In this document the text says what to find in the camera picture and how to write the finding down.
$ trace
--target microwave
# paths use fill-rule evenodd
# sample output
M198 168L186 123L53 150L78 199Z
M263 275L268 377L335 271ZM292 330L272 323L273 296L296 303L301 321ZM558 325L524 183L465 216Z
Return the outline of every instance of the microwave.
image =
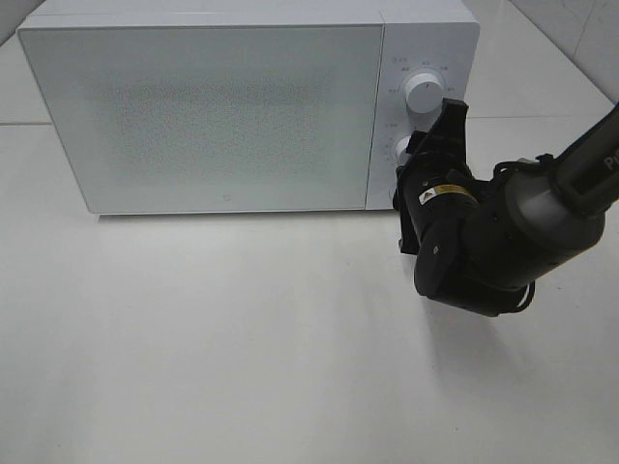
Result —
M459 0L47 0L18 36L88 210L389 209L461 99Z

